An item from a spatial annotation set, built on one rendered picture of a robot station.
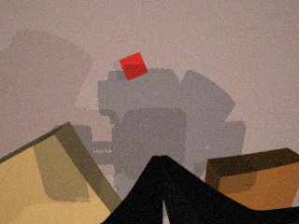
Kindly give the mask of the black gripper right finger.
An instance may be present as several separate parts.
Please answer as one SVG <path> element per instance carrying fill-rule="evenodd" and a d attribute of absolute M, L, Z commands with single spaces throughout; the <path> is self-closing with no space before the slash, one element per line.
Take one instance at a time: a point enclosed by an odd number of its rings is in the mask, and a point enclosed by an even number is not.
<path fill-rule="evenodd" d="M 169 224 L 299 224 L 299 206 L 249 209 L 202 182 L 167 154 L 161 160 Z"/>

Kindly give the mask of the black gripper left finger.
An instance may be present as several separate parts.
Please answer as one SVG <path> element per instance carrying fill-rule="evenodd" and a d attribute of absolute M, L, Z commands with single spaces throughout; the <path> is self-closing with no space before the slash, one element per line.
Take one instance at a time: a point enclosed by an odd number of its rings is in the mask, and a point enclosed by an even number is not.
<path fill-rule="evenodd" d="M 164 164 L 150 157 L 127 197 L 101 224 L 164 224 Z"/>

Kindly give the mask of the red square block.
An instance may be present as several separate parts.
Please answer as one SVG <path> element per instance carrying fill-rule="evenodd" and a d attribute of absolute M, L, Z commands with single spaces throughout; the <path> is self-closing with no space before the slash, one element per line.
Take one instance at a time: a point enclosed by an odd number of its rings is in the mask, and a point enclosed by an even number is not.
<path fill-rule="evenodd" d="M 122 71 L 128 79 L 135 78 L 139 75 L 146 74 L 147 68 L 143 63 L 141 53 L 136 52 L 134 55 L 127 56 L 126 59 L 120 60 Z"/>

